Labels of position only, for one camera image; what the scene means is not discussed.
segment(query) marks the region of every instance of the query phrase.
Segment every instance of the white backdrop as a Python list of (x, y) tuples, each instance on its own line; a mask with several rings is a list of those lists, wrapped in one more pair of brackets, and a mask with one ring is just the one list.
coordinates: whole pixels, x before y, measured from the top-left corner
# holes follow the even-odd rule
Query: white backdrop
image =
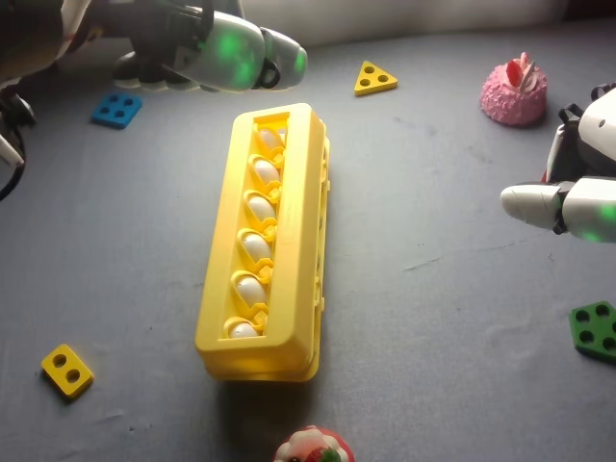
[(567, 0), (243, 0), (246, 19), (303, 46), (559, 20)]

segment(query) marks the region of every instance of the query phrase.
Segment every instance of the strawberry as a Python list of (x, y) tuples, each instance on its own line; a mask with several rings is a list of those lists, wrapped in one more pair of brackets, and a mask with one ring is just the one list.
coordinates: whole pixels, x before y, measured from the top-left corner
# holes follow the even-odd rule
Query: strawberry
[(341, 462), (340, 454), (334, 449), (318, 448), (313, 449), (304, 462)]
[(522, 83), (522, 77), (524, 73), (522, 72), (522, 68), (515, 61), (510, 61), (507, 63), (507, 77), (509, 78), (509, 83), (512, 87), (519, 87)]

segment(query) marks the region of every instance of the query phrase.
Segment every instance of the yellow triangle block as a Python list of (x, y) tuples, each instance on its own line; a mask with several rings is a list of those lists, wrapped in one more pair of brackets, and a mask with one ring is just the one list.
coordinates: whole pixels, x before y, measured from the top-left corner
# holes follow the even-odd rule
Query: yellow triangle block
[(380, 67), (364, 61), (355, 82), (355, 96), (391, 90), (398, 86), (398, 79)]

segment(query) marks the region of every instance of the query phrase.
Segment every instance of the robotic arm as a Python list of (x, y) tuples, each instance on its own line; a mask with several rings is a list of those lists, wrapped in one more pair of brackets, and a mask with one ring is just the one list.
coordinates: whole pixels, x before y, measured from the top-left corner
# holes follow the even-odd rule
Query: robotic arm
[(35, 122), (30, 106), (6, 87), (97, 37), (131, 40), (135, 51), (114, 68), (125, 88), (286, 90), (303, 78), (306, 51), (246, 21), (240, 0), (227, 0), (228, 13), (215, 11), (213, 0), (200, 8), (184, 1), (0, 0), (0, 160), (15, 167), (0, 200), (23, 171), (18, 129)]
[(505, 212), (525, 223), (616, 243), (616, 84), (596, 87), (586, 111), (575, 104), (558, 115), (541, 183), (506, 188)]

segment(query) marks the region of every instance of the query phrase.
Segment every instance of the pink frosting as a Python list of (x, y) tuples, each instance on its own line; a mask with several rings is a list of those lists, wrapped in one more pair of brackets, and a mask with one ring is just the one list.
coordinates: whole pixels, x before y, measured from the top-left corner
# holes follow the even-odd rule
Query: pink frosting
[(481, 109), (492, 119), (507, 125), (529, 125), (546, 111), (548, 79), (534, 68), (537, 83), (532, 90), (519, 92), (509, 86), (506, 64), (497, 65), (481, 91)]

